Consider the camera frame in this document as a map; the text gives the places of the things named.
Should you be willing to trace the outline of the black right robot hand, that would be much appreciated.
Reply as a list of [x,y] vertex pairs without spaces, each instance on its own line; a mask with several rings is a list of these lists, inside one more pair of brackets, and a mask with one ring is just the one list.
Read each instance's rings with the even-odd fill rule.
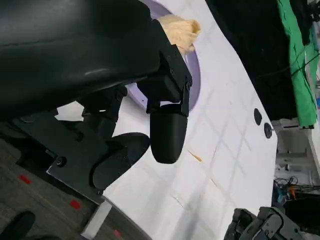
[[244,208],[234,210],[225,240],[304,240],[299,226],[275,207],[259,208],[254,215]]

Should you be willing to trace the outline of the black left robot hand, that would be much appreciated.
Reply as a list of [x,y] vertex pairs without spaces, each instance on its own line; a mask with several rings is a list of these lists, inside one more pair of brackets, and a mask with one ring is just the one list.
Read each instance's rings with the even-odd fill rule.
[[175,163],[191,86],[139,0],[0,3],[0,133],[77,192],[99,194],[147,150]]

